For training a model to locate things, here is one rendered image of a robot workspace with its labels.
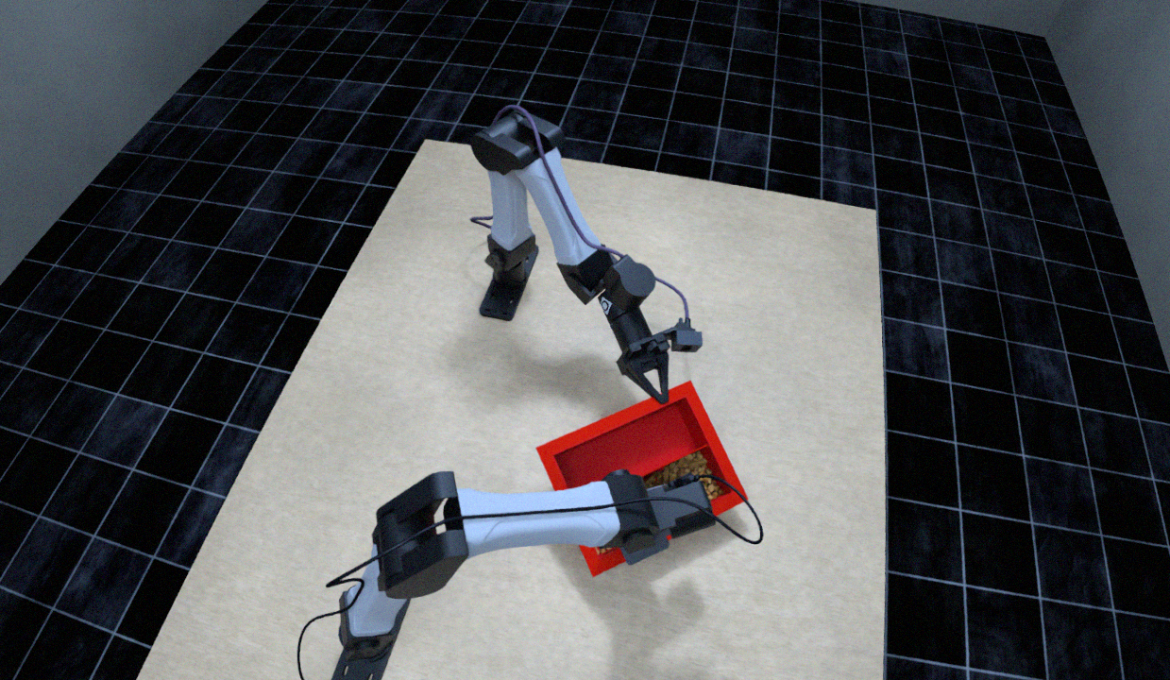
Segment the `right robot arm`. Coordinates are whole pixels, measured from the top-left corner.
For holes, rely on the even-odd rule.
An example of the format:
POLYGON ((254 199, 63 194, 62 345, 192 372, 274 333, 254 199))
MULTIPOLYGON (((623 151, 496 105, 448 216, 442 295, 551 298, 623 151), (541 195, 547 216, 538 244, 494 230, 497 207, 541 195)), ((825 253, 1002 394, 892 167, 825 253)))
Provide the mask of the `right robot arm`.
POLYGON ((370 558, 436 526, 434 514, 445 497, 443 518, 461 520, 445 526, 446 531, 411 540, 365 569, 359 598, 340 612, 338 637, 344 650, 331 680, 369 680, 370 674, 370 680, 381 680, 411 599, 445 588, 473 556, 537 545, 620 547, 627 554, 644 552, 658 538, 674 540, 717 526, 708 514, 676 501, 615 504, 676 497, 713 514, 702 481, 648 492, 641 475, 618 469, 576 489, 501 494, 457 489, 454 470, 438 470, 378 508, 370 558))

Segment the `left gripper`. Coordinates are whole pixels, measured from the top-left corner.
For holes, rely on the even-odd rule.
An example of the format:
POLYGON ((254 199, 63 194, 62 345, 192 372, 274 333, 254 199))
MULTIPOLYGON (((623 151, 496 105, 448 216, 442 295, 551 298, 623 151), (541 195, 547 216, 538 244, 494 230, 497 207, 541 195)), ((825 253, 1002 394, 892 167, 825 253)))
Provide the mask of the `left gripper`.
POLYGON ((639 384, 639 387, 651 397, 656 398, 658 403, 670 403, 670 353, 668 353, 670 343, 668 339, 676 331, 694 332, 694 329, 689 328, 688 323, 677 322, 675 328, 672 327, 652 335, 648 322, 640 309, 626 312, 612 321, 611 329, 618 339, 620 352, 622 352, 615 362, 620 375, 628 376, 631 382, 639 384), (648 376, 644 375, 654 369, 658 370, 661 393, 653 387, 648 376))

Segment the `red divided box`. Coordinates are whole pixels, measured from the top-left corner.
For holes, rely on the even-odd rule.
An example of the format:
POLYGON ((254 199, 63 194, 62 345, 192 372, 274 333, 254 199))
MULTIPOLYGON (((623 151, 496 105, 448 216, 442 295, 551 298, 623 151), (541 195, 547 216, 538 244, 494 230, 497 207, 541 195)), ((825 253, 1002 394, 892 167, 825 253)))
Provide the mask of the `red divided box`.
MULTIPOLYGON (((691 382, 672 387, 670 403, 651 397, 536 449, 555 492, 600 482, 618 469, 641 475, 645 485, 656 470, 700 451, 711 475, 749 500, 691 382)), ((606 552, 597 547, 599 555, 596 547, 579 547, 593 577, 626 561, 619 547, 606 552)))

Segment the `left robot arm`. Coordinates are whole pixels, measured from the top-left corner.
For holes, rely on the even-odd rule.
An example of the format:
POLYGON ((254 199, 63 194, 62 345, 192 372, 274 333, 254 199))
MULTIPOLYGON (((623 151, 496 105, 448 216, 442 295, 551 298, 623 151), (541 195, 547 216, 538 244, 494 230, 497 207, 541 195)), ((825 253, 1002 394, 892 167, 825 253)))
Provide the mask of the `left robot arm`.
POLYGON ((574 229, 570 213, 590 242, 605 247, 581 217, 567 186, 557 149, 566 140, 566 135, 551 122, 528 115, 542 133, 542 146, 549 145, 543 147, 543 156, 541 150, 534 151, 537 147, 534 129, 519 111, 512 110, 469 139, 472 152, 488 171, 491 185, 493 225, 484 262, 494 274, 480 315, 512 321, 517 312, 521 294, 541 250, 528 218, 528 190, 549 229, 557 266, 567 288, 584 305, 598 296, 612 327, 612 321, 640 309, 656 287, 656 277, 647 265, 634 262, 628 254, 618 260, 610 250, 590 248, 574 229))

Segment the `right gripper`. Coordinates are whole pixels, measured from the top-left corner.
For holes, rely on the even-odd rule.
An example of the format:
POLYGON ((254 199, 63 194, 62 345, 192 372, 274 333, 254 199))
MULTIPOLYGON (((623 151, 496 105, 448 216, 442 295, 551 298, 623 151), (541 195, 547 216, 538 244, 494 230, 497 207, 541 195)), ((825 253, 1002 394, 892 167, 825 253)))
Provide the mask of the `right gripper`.
MULTIPOLYGON (((689 473, 687 473, 684 475, 681 475, 681 478, 677 478, 676 482, 679 483, 681 481, 684 481, 684 479, 687 478, 687 475, 691 475, 691 472, 689 472, 689 473)), ((684 485, 691 485, 694 482, 696 482, 696 481, 689 481, 689 482, 684 481, 684 482, 681 482, 680 485, 673 485, 670 487, 670 489, 665 489, 665 492, 670 492, 672 489, 677 489, 677 487, 681 487, 681 486, 684 486, 684 485)), ((628 565, 633 565, 633 564, 636 563, 636 561, 641 561, 641 559, 645 559, 645 558, 651 558, 651 555, 654 555, 656 552, 662 552, 662 551, 667 550, 670 547, 670 540, 667 540, 666 536, 661 537, 661 538, 658 538, 656 542, 654 542, 654 543, 656 543, 656 545, 651 547, 651 549, 647 550, 647 551, 645 551, 645 552, 629 552, 629 554, 627 554, 625 550, 620 550, 620 551, 622 552, 624 558, 626 558, 627 564, 628 565)))

